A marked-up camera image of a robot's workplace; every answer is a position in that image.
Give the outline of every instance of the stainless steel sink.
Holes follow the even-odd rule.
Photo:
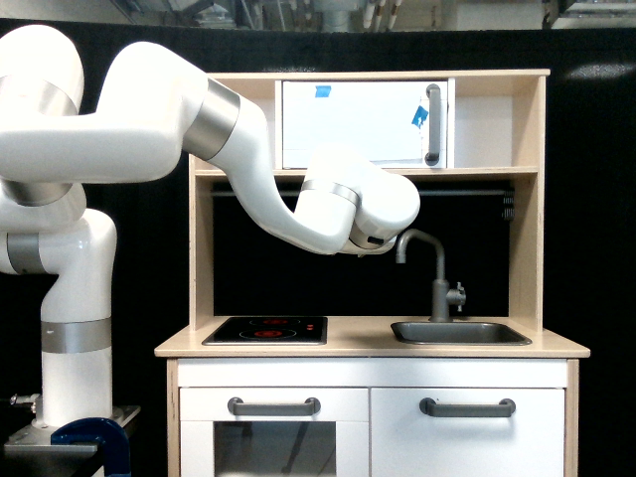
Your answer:
[[[431,323],[391,325],[396,337],[412,345],[530,345],[532,340],[500,323]]]

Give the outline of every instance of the black stovetop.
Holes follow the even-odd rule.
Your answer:
[[[203,341],[204,345],[324,345],[324,316],[233,316]]]

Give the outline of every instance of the gray handle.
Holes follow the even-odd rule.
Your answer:
[[[316,397],[310,397],[303,404],[254,404],[243,402],[240,397],[233,397],[228,401],[228,409],[233,415],[314,415],[320,410],[320,401]]]
[[[424,157],[426,165],[434,166],[439,162],[441,153],[441,90],[437,84],[426,89],[429,99],[428,109],[428,153]]]
[[[510,417],[516,408],[512,399],[499,404],[438,404],[426,397],[419,402],[419,410],[431,417]]]

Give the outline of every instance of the oven door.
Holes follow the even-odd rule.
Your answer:
[[[182,477],[369,477],[369,392],[181,389]]]

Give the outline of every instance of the gray faucet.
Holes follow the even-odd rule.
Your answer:
[[[451,323],[448,307],[456,305],[457,311],[461,311],[462,305],[466,303],[466,291],[461,283],[457,283],[456,289],[449,289],[448,281],[445,278],[445,256],[444,247],[439,239],[434,236],[419,231],[418,229],[408,229],[397,241],[396,263],[406,263],[406,246],[411,239],[420,239],[430,243],[435,247],[437,254],[437,276],[433,280],[433,306],[428,321],[435,323]]]

